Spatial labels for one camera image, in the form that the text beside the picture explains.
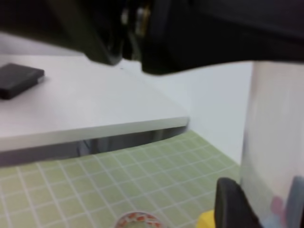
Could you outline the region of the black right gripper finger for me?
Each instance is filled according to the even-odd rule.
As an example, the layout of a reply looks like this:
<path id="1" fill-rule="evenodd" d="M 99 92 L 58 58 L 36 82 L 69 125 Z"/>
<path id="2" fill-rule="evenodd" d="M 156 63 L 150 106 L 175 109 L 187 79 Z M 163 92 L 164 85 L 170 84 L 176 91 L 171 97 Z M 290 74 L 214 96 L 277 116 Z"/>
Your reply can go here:
<path id="1" fill-rule="evenodd" d="M 262 227 L 244 191 L 230 178 L 217 180 L 214 220 L 216 228 Z"/>

